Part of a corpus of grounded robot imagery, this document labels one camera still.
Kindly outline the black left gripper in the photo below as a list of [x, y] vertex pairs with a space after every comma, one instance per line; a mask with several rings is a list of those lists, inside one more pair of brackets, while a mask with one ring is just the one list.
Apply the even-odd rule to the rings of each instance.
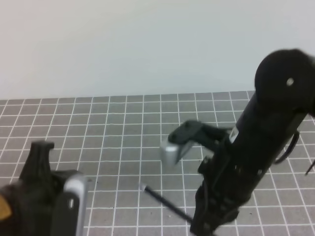
[[21, 236], [50, 236], [53, 208], [62, 190], [60, 172], [79, 172], [51, 170], [49, 155], [54, 146], [48, 141], [32, 142], [19, 179], [13, 185], [13, 213]]

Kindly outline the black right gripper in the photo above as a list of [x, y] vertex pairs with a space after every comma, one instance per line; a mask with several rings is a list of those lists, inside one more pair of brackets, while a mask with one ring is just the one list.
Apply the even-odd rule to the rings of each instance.
[[234, 221], [272, 162], [257, 152], [248, 157], [236, 154], [229, 141], [221, 142], [213, 157], [204, 158], [198, 168], [203, 181], [195, 195], [190, 232], [212, 236], [219, 226]]

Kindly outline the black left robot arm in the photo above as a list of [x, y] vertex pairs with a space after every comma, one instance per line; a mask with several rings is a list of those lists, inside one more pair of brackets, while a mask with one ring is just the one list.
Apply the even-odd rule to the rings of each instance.
[[32, 142], [17, 182], [0, 189], [2, 236], [81, 236], [88, 180], [78, 170], [54, 171], [53, 142]]

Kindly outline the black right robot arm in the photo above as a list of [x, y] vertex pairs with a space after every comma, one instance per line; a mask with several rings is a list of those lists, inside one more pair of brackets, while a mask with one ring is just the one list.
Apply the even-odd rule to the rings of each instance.
[[269, 54], [255, 93], [219, 149], [198, 168], [190, 231], [210, 236], [232, 222], [307, 115], [315, 113], [315, 59], [298, 49]]

